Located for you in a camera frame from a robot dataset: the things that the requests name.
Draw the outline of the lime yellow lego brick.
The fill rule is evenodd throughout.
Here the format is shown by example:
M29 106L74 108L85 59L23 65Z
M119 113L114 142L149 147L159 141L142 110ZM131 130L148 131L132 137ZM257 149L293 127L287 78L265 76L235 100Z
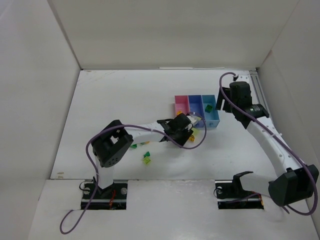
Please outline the lime yellow lego brick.
M151 163L151 159L149 156L144 157L142 161L145 165L148 165Z

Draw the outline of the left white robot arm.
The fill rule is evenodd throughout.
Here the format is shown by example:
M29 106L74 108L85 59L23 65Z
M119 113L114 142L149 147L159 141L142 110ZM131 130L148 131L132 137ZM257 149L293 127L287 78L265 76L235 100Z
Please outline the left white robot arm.
M142 125L122 124L112 121L91 143L97 163L97 183L99 193L106 191L114 183L114 166L135 144L146 142L173 142L184 146L193 134L192 127L198 117L179 114L175 118L161 119Z

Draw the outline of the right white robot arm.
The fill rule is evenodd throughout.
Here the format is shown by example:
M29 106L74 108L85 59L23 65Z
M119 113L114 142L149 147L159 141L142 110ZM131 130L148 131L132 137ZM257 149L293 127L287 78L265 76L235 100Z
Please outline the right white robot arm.
M280 207L313 196L313 183L318 179L318 169L315 165L298 162L289 151L268 111L261 104L252 103L251 89L247 82L235 81L229 87L222 87L216 109L234 115L259 143L274 168L276 178L257 175L252 171L234 175L244 191L269 195Z

